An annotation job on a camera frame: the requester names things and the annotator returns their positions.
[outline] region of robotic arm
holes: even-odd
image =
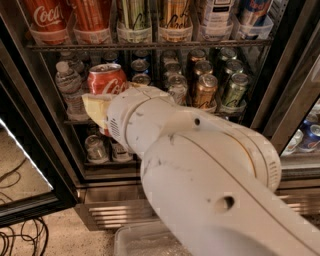
[[[155,87],[115,97],[107,124],[142,159],[150,204],[193,255],[320,255],[319,231],[273,194],[280,160],[262,135]]]

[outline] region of bottle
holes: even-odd
[[[55,82],[67,104],[67,114],[71,120],[88,119],[82,100],[82,81],[77,71],[69,67],[68,62],[60,61],[56,64]]]
[[[59,61],[67,61],[69,67],[78,72],[82,81],[87,79],[85,65],[75,52],[61,52]]]

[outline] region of beverage bottle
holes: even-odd
[[[60,61],[56,64],[57,73],[55,82],[62,94],[64,102],[67,104],[67,114],[69,119],[82,120],[83,116],[87,119],[86,110],[82,100],[83,90],[80,75],[69,67],[68,62]]]
[[[87,79],[85,65],[75,52],[61,52],[59,61],[67,61],[69,67],[78,72],[82,81]]]

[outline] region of refrigerator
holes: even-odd
[[[262,133],[282,155],[319,100],[319,4],[274,0],[269,12],[272,31],[257,40],[166,43],[153,35],[152,42],[143,44],[113,41],[49,46],[37,45],[30,37],[30,16],[22,1],[1,1],[0,118],[38,167],[50,191],[2,204],[0,227],[70,207],[89,230],[158,219],[143,192],[137,157],[125,163],[88,163],[84,142],[89,121],[68,120],[54,81],[61,51],[96,56],[97,52],[121,50],[127,61],[134,50],[147,49],[152,52],[154,79],[161,83],[158,63],[164,50],[180,50],[183,57],[191,49],[209,52],[214,47],[235,47],[252,73],[246,106],[235,113],[214,114]],[[320,207],[316,200],[319,146],[309,153],[281,156],[283,177],[277,194],[300,214],[318,213]]]

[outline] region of plastic lid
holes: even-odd
[[[60,73],[65,73],[69,70],[69,65],[68,62],[66,61],[60,61],[56,64],[56,69],[58,70],[58,72]]]
[[[69,56],[72,52],[60,52],[61,56]]]

